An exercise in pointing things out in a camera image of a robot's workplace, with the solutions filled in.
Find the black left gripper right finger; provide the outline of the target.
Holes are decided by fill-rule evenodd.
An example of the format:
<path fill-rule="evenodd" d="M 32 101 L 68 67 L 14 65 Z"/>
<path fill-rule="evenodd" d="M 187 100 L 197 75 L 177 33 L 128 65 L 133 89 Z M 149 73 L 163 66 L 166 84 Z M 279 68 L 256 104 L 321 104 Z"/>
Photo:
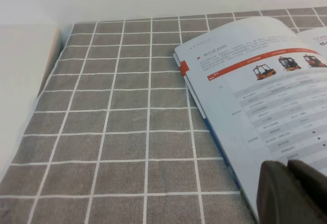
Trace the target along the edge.
<path fill-rule="evenodd" d="M 301 160 L 288 160 L 287 167 L 317 204 L 326 204 L 326 176 L 324 174 Z"/>

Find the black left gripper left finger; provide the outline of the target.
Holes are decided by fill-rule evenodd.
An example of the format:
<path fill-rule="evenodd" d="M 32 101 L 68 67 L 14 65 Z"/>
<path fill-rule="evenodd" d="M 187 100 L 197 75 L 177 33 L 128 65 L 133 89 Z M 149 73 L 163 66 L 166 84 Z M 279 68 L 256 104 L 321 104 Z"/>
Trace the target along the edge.
<path fill-rule="evenodd" d="M 261 164 L 256 206 L 259 223 L 326 223 L 326 204 L 317 204 L 278 161 Z"/>

